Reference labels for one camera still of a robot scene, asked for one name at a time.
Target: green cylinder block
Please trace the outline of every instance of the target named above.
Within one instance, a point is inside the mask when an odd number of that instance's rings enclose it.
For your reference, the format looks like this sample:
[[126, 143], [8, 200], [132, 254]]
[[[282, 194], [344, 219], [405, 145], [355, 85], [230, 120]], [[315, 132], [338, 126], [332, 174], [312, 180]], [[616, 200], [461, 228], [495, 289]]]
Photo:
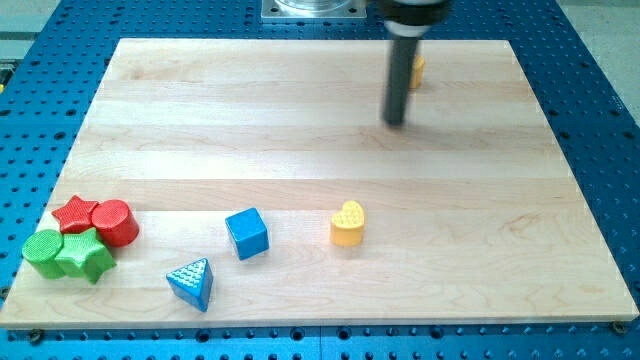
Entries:
[[62, 250], [62, 234], [55, 230], [42, 230], [31, 235], [22, 247], [22, 257], [27, 260], [42, 277], [58, 279], [65, 275], [55, 261]]

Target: red cylinder block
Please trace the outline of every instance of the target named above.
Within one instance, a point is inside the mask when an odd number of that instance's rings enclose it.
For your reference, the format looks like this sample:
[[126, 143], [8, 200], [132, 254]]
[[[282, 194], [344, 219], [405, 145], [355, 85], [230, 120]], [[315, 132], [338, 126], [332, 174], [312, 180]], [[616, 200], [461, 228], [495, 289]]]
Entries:
[[140, 232], [129, 205], [122, 200], [108, 200], [98, 205], [91, 214], [91, 222], [105, 245], [111, 247], [129, 245]]

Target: star shape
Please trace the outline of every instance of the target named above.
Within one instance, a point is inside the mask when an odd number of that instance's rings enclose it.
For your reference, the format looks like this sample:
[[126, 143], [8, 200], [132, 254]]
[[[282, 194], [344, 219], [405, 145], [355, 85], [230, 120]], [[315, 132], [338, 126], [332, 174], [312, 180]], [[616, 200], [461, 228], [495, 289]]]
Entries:
[[51, 215], [58, 219], [61, 233], [79, 234], [92, 226], [91, 213], [96, 206], [97, 201], [84, 201], [73, 195], [63, 207], [53, 210]]
[[86, 277], [95, 284], [102, 273], [116, 266], [109, 250], [100, 242], [96, 228], [80, 234], [65, 234], [64, 247], [56, 256], [56, 263], [69, 277]]

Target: green star block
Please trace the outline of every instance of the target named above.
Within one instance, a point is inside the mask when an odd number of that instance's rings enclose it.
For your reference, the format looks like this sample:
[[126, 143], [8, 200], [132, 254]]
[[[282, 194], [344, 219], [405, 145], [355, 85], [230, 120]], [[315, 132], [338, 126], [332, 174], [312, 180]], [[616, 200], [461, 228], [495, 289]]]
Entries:
[[22, 257], [45, 279], [58, 279], [64, 271], [56, 263], [63, 246], [62, 234], [55, 230], [42, 230], [31, 235], [22, 247]]
[[86, 277], [92, 284], [98, 282], [103, 272], [116, 266], [96, 228], [80, 234], [65, 234], [64, 247], [56, 256], [56, 263], [69, 277]]

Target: red star block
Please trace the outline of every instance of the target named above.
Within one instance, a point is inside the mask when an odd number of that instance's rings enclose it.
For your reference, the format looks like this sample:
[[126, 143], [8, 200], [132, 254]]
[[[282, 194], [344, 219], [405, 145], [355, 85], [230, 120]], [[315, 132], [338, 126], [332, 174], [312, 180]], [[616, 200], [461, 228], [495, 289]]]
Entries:
[[88, 230], [91, 224], [91, 213], [98, 206], [97, 201], [84, 201], [79, 196], [73, 195], [67, 204], [51, 212], [63, 234], [80, 234]]

